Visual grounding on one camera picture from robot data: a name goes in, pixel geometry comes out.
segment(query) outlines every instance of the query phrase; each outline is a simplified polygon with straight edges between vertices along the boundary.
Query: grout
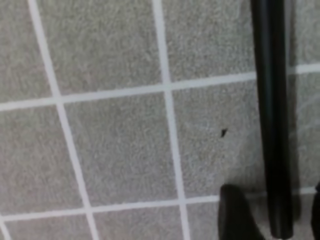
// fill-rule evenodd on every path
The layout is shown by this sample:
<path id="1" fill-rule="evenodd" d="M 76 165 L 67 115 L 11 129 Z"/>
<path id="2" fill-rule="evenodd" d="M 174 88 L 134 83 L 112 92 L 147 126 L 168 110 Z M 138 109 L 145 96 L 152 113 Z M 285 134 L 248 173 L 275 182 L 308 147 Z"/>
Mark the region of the grout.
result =
<path id="1" fill-rule="evenodd" d="M 94 100 L 101 100 L 101 99 L 129 97 L 134 95 L 161 93 L 163 91 L 164 91 L 164 85 L 156 84 L 156 85 L 149 85 L 149 86 L 147 85 L 147 86 L 123 88 L 123 89 L 116 89 L 116 90 L 71 94 L 71 95 L 63 96 L 62 101 L 64 103 L 77 103 L 77 102 L 86 102 L 86 101 L 94 101 Z"/>
<path id="2" fill-rule="evenodd" d="M 301 64 L 296 67 L 291 67 L 289 69 L 289 74 L 310 74 L 310 73 L 319 73 L 320 72 L 320 63 L 312 64 Z"/>
<path id="3" fill-rule="evenodd" d="M 32 18 L 32 22 L 34 25 L 35 35 L 38 41 L 38 45 L 40 48 L 41 56 L 43 59 L 45 72 L 47 74 L 48 82 L 51 88 L 51 92 L 53 98 L 55 99 L 57 112 L 59 115 L 61 127 L 63 130 L 63 134 L 65 137 L 66 145 L 69 151 L 70 160 L 72 163 L 72 167 L 75 173 L 75 178 L 78 183 L 79 193 L 82 198 L 82 202 L 84 205 L 86 218 L 89 224 L 90 232 L 93 240 L 99 240 L 98 230 L 95 223 L 95 219 L 93 217 L 93 213 L 91 212 L 91 205 L 89 201 L 89 196 L 86 190 L 85 180 L 83 177 L 82 169 L 80 166 L 80 162 L 78 159 L 75 143 L 73 141 L 72 132 L 70 129 L 70 125 L 68 122 L 66 110 L 61 98 L 61 93 L 59 90 L 58 82 L 56 79 L 53 63 L 51 60 L 46 36 L 44 33 L 44 29 L 41 22 L 41 17 L 38 9 L 38 5 L 36 0 L 28 0 L 30 14 Z"/>
<path id="4" fill-rule="evenodd" d="M 250 80 L 255 80 L 257 75 L 254 71 L 244 72 L 239 74 L 229 74 L 221 76 L 213 76 L 192 80 L 177 81 L 171 84 L 172 90 L 183 90 L 183 89 L 193 89 L 193 88 L 203 88 L 221 84 L 230 84 L 238 82 L 246 82 Z"/>
<path id="5" fill-rule="evenodd" d="M 166 42 L 165 19 L 162 7 L 162 0 L 152 0 L 154 24 L 156 30 L 156 40 L 159 52 L 159 61 L 161 68 L 161 78 L 164 84 L 170 84 L 169 59 Z"/>
<path id="6" fill-rule="evenodd" d="M 8 231 L 8 228 L 4 222 L 4 219 L 1 215 L 0 215 L 0 230 L 2 232 L 4 240 L 11 240 L 12 239 L 10 236 L 10 233 Z"/>
<path id="7" fill-rule="evenodd" d="M 190 228 L 188 221 L 188 212 L 186 207 L 186 196 L 184 190 L 184 182 L 183 182 L 183 174 L 181 169 L 181 158 L 179 152 L 179 143 L 178 143 L 178 134 L 176 127 L 176 117 L 174 110 L 174 102 L 171 91 L 165 91 L 164 93 L 165 99 L 165 108 L 167 114 L 168 128 L 169 128 L 169 138 L 171 144 L 172 151 L 172 159 L 173 159 L 173 168 L 175 174 L 175 185 L 179 200 L 180 207 L 180 217 L 181 217 L 181 225 L 182 225 L 182 233 L 184 240 L 190 240 Z"/>
<path id="8" fill-rule="evenodd" d="M 186 199 L 187 204 L 203 204 L 203 203 L 217 203 L 219 202 L 219 195 L 211 195 L 211 196 L 197 196 Z"/>
<path id="9" fill-rule="evenodd" d="M 300 189 L 293 190 L 292 193 L 293 195 L 300 195 L 300 196 L 313 195 L 316 193 L 316 190 L 315 190 L 315 187 L 313 186 L 303 187 Z M 266 192 L 246 194 L 246 197 L 249 200 L 264 198 L 266 196 L 267 196 Z M 198 196 L 198 197 L 187 198 L 184 200 L 183 203 L 186 205 L 192 205 L 192 204 L 218 203 L 219 201 L 220 201 L 219 195 L 209 195 L 209 196 Z M 105 206 L 94 206 L 94 207 L 91 207 L 89 211 L 96 214 L 96 213 L 117 212 L 117 211 L 132 210 L 132 209 L 172 207 L 172 206 L 179 206 L 180 204 L 181 204 L 181 201 L 179 199 L 147 201 L 147 202 L 131 202 L 131 203 L 122 203 L 122 204 L 105 205 Z M 6 223 L 6 222 L 12 222 L 12 221 L 26 221 L 26 220 L 34 220 L 34 219 L 84 215 L 86 213 L 87 213 L 87 210 L 85 208 L 76 208 L 76 209 L 4 215 L 4 216 L 0 216 L 0 228 L 2 228 L 1 221 Z"/>
<path id="10" fill-rule="evenodd" d="M 190 240 L 190 227 L 188 221 L 188 212 L 186 206 L 186 196 L 181 169 L 181 159 L 179 153 L 178 134 L 176 127 L 176 117 L 174 101 L 172 94 L 172 83 L 170 79 L 170 68 L 168 59 L 168 50 L 166 43 L 165 20 L 163 14 L 162 0 L 152 0 L 154 23 L 159 51 L 159 61 L 161 68 L 161 78 L 164 87 L 164 101 L 166 109 L 166 118 L 169 128 L 169 138 L 172 151 L 173 168 L 175 174 L 175 186 L 180 208 L 180 218 L 182 226 L 183 240 Z"/>
<path id="11" fill-rule="evenodd" d="M 307 73 L 320 73 L 320 63 L 305 64 L 296 66 L 295 70 L 290 71 L 291 74 L 307 74 Z M 169 82 L 166 84 L 145 85 L 138 87 L 130 87 L 123 89 L 95 91 L 86 93 L 74 93 L 69 95 L 60 96 L 61 101 L 64 104 L 78 103 L 86 101 L 95 101 L 110 98 L 120 98 L 135 95 L 163 93 L 164 91 L 177 91 L 193 88 L 203 88 L 215 85 L 223 85 L 230 83 L 238 83 L 245 81 L 253 81 L 256 79 L 256 73 L 243 72 L 239 74 L 229 74 L 221 76 L 213 76 L 207 78 L 182 80 L 176 82 Z M 37 108 L 55 105 L 56 100 L 54 97 L 44 97 L 36 99 L 28 99 L 21 101 L 10 101 L 0 103 L 0 112 L 11 111 L 17 109 Z"/>
<path id="12" fill-rule="evenodd" d="M 0 103 L 0 112 L 54 105 L 53 97 Z"/>
<path id="13" fill-rule="evenodd" d="M 56 218 L 56 217 L 66 217 L 85 214 L 85 208 L 78 209 L 66 209 L 66 210 L 56 210 L 56 211 L 45 211 L 45 212 L 31 212 L 24 214 L 14 214 L 2 216 L 4 222 L 12 221 L 25 221 L 34 219 L 46 219 L 46 218 Z"/>
<path id="14" fill-rule="evenodd" d="M 93 213 L 105 213 L 105 212 L 116 212 L 131 209 L 146 209 L 146 208 L 161 208 L 161 207 L 172 207 L 178 206 L 179 201 L 175 200 L 164 200 L 164 201 L 150 201 L 150 202 L 134 202 L 124 203 L 109 206 L 96 206 L 92 208 Z"/>

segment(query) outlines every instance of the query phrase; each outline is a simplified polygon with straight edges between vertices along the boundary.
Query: black pole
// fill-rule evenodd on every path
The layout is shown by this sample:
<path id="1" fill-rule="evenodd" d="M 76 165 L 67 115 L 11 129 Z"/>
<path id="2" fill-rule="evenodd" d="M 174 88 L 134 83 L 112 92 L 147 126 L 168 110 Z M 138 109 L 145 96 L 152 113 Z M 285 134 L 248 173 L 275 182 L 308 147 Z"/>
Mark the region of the black pole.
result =
<path id="1" fill-rule="evenodd" d="M 260 125 L 271 234 L 293 236 L 284 0 L 251 0 Z"/>

